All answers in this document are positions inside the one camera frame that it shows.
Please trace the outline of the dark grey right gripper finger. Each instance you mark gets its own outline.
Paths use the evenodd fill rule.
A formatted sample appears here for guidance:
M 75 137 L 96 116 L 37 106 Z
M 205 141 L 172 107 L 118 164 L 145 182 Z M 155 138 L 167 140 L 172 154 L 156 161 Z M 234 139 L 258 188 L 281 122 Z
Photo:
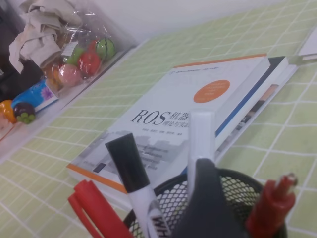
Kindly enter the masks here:
M 194 191 L 173 238 L 247 238 L 227 205 L 220 175 L 209 159 L 196 161 Z

